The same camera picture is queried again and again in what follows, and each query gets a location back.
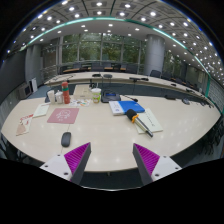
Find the pink object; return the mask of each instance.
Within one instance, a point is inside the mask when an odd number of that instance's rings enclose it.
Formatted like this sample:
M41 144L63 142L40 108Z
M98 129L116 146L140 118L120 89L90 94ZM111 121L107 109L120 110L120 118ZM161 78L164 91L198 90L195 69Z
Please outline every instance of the pink object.
M72 151L70 151L64 155L65 160L67 161L72 174L75 172L77 166L79 165L79 163L82 159L82 156L83 156L85 150L87 149L88 145L89 145L89 143L79 146L78 148L73 149Z
M79 108L57 108L51 114L48 123L74 124Z
M145 164L147 171L150 175L152 175L152 172L155 169L160 156L143 146L137 144L135 144L135 146L139 151L139 154L142 158L143 163Z

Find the ceiling light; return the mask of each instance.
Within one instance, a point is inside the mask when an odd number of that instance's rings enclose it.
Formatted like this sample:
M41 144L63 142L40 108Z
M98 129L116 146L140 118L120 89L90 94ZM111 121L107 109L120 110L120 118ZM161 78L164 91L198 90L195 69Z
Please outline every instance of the ceiling light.
M151 15L151 16L155 16L156 13L155 13L155 12L151 12L150 15Z
M126 8L130 8L131 5L130 5L130 4L126 4L125 7L126 7Z

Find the cup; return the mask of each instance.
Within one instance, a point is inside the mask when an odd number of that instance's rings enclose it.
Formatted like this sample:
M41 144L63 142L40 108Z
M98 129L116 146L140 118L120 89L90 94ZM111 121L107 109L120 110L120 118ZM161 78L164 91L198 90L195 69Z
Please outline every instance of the cup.
M55 103L54 90L47 92L47 95L48 95L48 98L49 98L51 104L54 104Z
M100 102L100 93L101 93L101 89L99 89L99 88L92 89L94 103Z
M58 90L55 94L57 103L63 103L63 93Z

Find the pink paper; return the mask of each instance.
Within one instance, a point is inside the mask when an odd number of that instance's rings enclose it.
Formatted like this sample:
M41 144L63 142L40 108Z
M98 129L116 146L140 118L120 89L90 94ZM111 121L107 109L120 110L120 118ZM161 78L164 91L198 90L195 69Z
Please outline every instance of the pink paper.
M74 124L79 108L57 108L51 114L48 123Z

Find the blue book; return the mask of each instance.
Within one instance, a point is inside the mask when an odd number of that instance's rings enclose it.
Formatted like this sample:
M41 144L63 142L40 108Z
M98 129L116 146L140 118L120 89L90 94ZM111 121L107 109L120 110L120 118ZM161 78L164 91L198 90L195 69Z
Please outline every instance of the blue book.
M126 114L129 109L136 113L143 113L145 109L135 101L109 101L113 115Z

